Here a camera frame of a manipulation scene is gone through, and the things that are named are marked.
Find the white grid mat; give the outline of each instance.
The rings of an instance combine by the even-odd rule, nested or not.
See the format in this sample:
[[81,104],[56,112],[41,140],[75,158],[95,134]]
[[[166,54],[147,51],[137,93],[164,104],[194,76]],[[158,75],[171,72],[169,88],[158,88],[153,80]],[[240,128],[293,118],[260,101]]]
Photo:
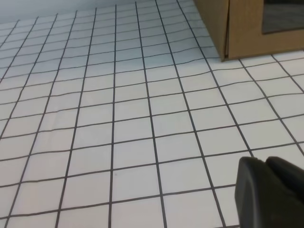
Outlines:
[[220,63],[192,1],[0,42],[0,228],[234,228],[240,157],[304,167],[304,52]]

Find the white wall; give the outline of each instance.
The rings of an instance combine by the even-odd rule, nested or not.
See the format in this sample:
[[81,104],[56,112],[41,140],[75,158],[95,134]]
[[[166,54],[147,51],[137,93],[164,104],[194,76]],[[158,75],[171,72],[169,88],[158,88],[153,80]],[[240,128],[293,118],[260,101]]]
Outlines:
[[0,23],[133,2],[135,0],[0,0]]

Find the black object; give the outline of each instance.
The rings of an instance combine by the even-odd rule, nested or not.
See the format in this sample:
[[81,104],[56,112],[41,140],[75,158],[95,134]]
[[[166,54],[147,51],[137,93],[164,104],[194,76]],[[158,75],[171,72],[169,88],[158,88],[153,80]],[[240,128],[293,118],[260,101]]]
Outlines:
[[304,170],[278,157],[239,161],[240,228],[304,228]]

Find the grid mat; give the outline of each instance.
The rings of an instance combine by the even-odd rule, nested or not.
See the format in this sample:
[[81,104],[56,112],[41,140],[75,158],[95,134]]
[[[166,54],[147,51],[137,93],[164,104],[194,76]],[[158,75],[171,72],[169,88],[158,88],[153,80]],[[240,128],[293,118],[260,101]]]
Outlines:
[[192,1],[0,24],[0,228],[237,228],[303,129],[304,52],[221,63]]

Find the brown cardboard box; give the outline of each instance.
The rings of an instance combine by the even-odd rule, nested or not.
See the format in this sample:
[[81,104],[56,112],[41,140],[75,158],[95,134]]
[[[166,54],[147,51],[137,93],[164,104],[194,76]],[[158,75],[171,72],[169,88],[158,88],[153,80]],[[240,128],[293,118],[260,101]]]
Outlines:
[[194,0],[221,59],[304,49],[304,29],[262,33],[264,0]]

